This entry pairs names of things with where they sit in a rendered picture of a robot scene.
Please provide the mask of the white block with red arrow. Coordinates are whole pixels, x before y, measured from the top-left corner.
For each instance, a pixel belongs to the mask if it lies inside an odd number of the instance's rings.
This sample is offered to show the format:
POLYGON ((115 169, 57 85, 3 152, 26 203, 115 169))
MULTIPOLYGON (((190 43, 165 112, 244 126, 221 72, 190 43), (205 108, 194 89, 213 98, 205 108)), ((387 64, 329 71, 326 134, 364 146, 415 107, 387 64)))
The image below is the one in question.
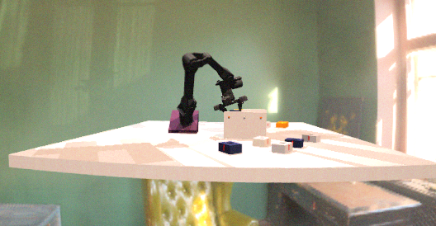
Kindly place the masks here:
POLYGON ((319 134, 302 134, 301 138, 304 139, 304 142, 307 143, 318 143, 320 142, 320 136, 319 134))

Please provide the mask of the small beige block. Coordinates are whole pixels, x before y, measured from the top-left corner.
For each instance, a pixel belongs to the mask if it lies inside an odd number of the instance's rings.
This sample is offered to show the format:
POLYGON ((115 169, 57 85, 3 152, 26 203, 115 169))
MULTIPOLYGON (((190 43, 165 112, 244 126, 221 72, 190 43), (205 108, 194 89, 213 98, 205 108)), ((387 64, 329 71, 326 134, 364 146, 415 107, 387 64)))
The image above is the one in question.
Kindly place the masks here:
POLYGON ((253 146, 266 147, 271 144, 271 137, 257 137, 253 139, 253 146))

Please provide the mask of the orange rectangular block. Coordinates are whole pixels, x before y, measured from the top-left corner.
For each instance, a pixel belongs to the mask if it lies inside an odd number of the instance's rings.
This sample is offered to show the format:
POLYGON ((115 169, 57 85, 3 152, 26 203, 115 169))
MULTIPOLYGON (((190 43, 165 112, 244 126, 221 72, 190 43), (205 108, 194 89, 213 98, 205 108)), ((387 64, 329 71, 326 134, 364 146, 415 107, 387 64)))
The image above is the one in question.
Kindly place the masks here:
POLYGON ((287 127, 289 127, 289 122, 278 122, 278 123, 276 123, 276 128, 286 129, 287 127))

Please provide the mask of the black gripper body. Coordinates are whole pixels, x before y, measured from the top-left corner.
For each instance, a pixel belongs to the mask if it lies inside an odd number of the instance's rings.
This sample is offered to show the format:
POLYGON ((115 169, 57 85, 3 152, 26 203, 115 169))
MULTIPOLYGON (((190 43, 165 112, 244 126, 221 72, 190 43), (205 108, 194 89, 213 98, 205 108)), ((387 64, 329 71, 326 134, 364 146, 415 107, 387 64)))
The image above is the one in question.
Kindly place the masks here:
MULTIPOLYGON (((224 95, 224 97, 225 97, 225 96, 228 96, 231 93, 233 93, 232 90, 228 90, 228 91, 222 92, 222 95, 224 95)), ((229 105, 235 104, 237 102, 238 103, 242 103, 243 101, 247 101, 247 100, 248 100, 248 98, 246 96, 242 96, 242 97, 239 97, 239 99, 237 99, 237 100, 235 100, 235 99, 232 100, 233 101, 232 103, 229 103, 229 104, 227 104, 225 106, 229 106, 229 105)), ((225 106, 223 104, 222 105, 221 104, 215 105, 214 106, 214 110, 217 111, 217 110, 224 109, 225 106)))

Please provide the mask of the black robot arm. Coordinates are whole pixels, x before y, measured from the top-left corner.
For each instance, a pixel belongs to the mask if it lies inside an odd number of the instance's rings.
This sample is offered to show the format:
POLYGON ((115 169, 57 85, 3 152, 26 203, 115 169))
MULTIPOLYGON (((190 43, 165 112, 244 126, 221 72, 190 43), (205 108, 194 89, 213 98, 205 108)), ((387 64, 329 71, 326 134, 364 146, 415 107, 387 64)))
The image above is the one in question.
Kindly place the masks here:
MULTIPOLYGON (((223 81, 218 80, 216 83, 216 86, 220 85, 221 92, 243 86, 241 76, 234 78, 234 74, 232 72, 230 72, 227 68, 220 66, 208 53, 186 53, 182 56, 182 66, 185 71, 184 94, 181 98, 181 102, 177 106, 179 111, 180 125, 192 125, 192 115, 197 107, 197 101, 193 97, 195 72, 198 70, 198 68, 204 66, 205 64, 209 64, 211 67, 213 67, 213 69, 217 71, 219 76, 223 79, 223 81)), ((234 99, 235 96, 233 93, 225 97, 224 95, 221 96, 224 106, 232 103, 232 100, 234 99)))

